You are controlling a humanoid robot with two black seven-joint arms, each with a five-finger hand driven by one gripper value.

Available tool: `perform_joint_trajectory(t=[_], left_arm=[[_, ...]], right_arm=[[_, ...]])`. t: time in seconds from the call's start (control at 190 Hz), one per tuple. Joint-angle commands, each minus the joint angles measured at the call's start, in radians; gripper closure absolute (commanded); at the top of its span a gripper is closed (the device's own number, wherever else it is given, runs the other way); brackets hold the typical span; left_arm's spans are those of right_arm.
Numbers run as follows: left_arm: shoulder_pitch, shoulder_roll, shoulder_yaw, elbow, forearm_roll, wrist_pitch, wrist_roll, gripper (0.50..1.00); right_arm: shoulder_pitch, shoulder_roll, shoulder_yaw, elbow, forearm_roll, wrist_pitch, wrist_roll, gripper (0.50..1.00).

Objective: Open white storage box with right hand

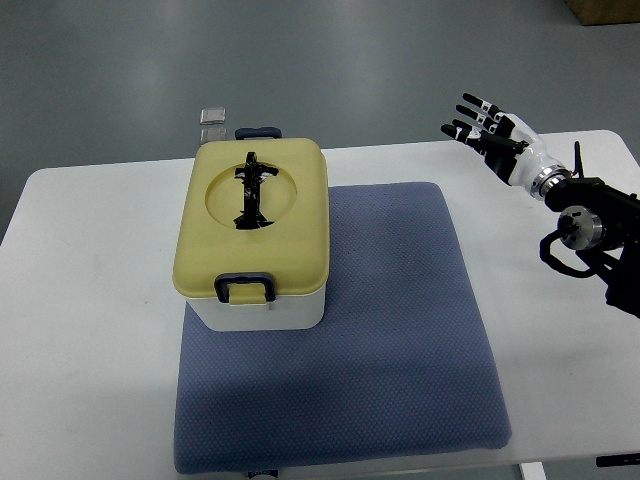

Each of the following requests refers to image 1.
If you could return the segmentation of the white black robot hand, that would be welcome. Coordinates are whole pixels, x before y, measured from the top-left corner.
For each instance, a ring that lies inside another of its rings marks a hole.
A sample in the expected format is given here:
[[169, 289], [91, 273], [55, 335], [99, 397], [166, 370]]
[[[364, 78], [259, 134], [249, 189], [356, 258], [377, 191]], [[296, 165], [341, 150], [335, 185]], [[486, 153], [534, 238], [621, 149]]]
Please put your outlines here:
[[505, 184], [523, 188], [541, 200], [552, 186], [570, 177], [569, 170], [549, 155], [541, 137], [522, 119], [470, 93], [456, 106], [462, 116], [441, 126], [441, 132], [484, 158]]

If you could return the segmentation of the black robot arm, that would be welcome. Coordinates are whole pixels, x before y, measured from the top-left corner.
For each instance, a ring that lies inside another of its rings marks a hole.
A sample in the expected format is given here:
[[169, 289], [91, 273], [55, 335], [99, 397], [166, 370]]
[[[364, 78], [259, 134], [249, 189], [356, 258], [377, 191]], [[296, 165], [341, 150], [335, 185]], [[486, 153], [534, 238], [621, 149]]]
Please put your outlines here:
[[[545, 205], [559, 214], [556, 229], [539, 243], [539, 257], [553, 270], [573, 278], [599, 277], [606, 303], [639, 315], [639, 198], [586, 177], [580, 143], [574, 143], [574, 169], [560, 170], [540, 183]], [[587, 266], [577, 270], [555, 257], [559, 240]]]

